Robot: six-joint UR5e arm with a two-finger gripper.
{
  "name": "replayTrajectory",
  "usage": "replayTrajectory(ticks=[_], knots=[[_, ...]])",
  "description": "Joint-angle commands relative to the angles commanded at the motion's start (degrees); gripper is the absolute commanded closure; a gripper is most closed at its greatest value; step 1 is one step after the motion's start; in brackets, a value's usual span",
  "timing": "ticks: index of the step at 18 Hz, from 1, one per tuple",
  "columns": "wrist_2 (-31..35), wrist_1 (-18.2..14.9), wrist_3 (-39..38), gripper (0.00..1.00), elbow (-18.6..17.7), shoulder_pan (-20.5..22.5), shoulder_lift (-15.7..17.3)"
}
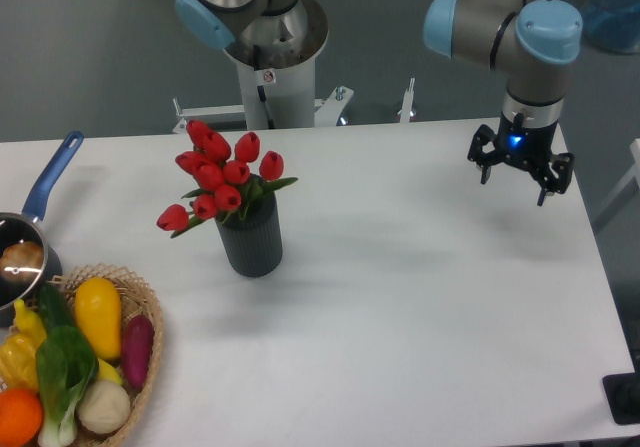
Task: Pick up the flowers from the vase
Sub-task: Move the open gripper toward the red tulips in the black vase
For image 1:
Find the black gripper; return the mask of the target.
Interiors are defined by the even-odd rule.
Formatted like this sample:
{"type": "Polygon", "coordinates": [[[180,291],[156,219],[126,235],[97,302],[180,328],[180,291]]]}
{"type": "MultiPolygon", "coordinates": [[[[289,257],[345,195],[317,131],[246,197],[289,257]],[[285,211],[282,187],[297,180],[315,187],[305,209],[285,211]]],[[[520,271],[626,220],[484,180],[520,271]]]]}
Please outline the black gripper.
{"type": "Polygon", "coordinates": [[[485,185],[493,166],[508,166],[528,171],[540,187],[537,205],[541,207],[547,197],[564,194],[571,184],[575,156],[572,153],[551,153],[558,122],[539,127],[525,127],[514,118],[500,117],[498,134],[488,125],[481,124],[473,135],[467,159],[481,171],[481,184],[485,185]]]}

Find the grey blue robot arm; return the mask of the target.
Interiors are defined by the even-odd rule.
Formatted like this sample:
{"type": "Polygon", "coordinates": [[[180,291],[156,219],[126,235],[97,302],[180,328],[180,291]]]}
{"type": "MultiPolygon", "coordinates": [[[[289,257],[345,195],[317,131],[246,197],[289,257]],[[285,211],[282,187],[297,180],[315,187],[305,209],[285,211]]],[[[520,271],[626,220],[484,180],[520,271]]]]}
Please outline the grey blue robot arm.
{"type": "MultiPolygon", "coordinates": [[[[182,24],[235,63],[249,129],[327,125],[337,120],[315,99],[315,61],[328,20],[315,0],[176,0],[182,24]]],[[[486,65],[507,78],[497,130],[481,126],[468,157],[483,174],[498,164],[527,172],[542,196],[569,187],[574,157],[553,153],[583,21],[559,0],[434,0],[425,46],[486,65]]]]}

